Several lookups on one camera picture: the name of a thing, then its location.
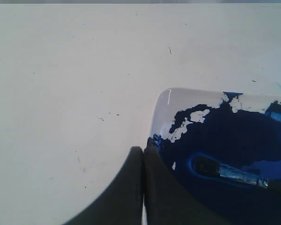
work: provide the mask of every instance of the paintbrush handle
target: paintbrush handle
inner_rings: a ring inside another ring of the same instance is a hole
[[[267,189],[281,195],[281,182],[269,180]]]

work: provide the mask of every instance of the blue paint smear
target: blue paint smear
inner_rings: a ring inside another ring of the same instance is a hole
[[[281,224],[281,196],[256,187],[235,185],[195,174],[191,157],[205,154],[222,163],[252,173],[281,179],[281,102],[271,103],[264,114],[238,110],[233,113],[229,103],[241,93],[224,92],[228,101],[217,109],[207,105],[177,112],[173,133],[185,117],[195,111],[209,109],[204,123],[187,125],[187,132],[171,143],[160,135],[153,136],[168,169],[202,204],[233,224]]]

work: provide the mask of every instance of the white table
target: white table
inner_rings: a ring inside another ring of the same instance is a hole
[[[0,5],[0,225],[89,205],[165,88],[280,95],[276,48],[281,4]]]

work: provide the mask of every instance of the paint palette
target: paint palette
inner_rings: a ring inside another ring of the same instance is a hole
[[[281,195],[255,185],[202,177],[198,154],[281,182],[281,97],[164,90],[150,136],[177,181],[232,224],[281,224]]]

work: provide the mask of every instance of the paintbrush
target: paintbrush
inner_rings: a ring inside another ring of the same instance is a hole
[[[281,182],[222,164],[212,158],[200,155],[194,156],[191,165],[194,172],[201,176],[256,186],[281,195]]]

